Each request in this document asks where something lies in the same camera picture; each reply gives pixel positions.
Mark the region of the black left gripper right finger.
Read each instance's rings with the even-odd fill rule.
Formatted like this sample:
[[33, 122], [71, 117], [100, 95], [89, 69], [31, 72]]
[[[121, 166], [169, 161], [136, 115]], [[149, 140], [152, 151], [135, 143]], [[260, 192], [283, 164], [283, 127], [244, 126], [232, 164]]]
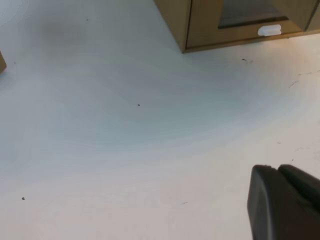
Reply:
[[289, 164], [283, 164], [278, 171], [290, 184], [309, 200], [320, 199], [320, 180], [307, 172]]

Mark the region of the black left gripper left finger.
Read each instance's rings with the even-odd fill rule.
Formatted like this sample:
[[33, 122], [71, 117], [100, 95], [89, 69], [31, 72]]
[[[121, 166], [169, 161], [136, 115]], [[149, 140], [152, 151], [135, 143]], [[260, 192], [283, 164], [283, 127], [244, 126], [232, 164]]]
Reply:
[[254, 240], [320, 238], [320, 200], [301, 195], [278, 168], [252, 168], [247, 211]]

